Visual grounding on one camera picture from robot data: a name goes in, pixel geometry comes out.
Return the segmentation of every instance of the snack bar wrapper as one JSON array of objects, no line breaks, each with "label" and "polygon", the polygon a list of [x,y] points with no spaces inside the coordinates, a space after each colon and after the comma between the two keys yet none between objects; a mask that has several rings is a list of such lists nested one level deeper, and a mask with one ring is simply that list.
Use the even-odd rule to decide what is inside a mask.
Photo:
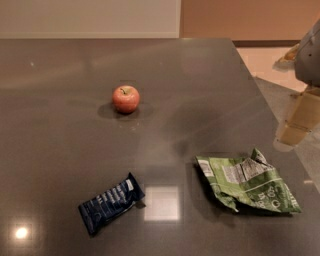
[{"label": "snack bar wrapper", "polygon": [[79,211],[89,235],[129,210],[144,197],[139,184],[131,173],[121,183],[95,198],[79,205]]},{"label": "snack bar wrapper", "polygon": [[275,213],[301,212],[276,168],[257,149],[250,158],[197,156],[196,160],[215,197],[235,212],[237,202]]}]

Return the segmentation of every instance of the apple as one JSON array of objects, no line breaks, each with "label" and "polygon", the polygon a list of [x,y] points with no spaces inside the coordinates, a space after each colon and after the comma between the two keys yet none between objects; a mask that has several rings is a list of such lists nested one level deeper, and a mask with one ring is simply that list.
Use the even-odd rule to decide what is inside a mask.
[{"label": "apple", "polygon": [[135,111],[139,102],[139,92],[131,85],[121,85],[112,94],[112,103],[122,114],[130,114]]}]

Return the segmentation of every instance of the dark countertop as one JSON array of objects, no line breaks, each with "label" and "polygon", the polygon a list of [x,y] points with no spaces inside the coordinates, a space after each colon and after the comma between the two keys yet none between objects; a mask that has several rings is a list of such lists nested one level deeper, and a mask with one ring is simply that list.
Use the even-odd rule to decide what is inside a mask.
[{"label": "dark countertop", "polygon": [[[1,40],[0,255],[317,255],[320,197],[228,39]],[[139,109],[112,91],[129,83]],[[208,199],[194,157],[278,168],[303,213],[234,214]],[[132,172],[146,193],[90,238],[77,206]],[[29,229],[26,239],[17,228]]]}]

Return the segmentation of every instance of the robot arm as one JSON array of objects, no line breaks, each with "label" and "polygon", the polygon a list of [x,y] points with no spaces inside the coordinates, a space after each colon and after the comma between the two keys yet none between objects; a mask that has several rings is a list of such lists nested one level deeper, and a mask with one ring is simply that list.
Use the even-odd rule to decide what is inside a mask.
[{"label": "robot arm", "polygon": [[274,145],[281,151],[293,149],[320,123],[320,19],[300,41],[295,74],[308,87],[278,127]]}]

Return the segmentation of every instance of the green snack bag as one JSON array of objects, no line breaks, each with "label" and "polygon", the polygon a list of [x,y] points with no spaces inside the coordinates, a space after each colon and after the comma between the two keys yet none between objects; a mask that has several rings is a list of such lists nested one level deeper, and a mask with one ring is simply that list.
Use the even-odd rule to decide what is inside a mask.
[{"label": "green snack bag", "polygon": [[235,212],[237,201],[271,212],[301,212],[276,168],[257,149],[250,158],[197,156],[196,160],[216,198]]}]

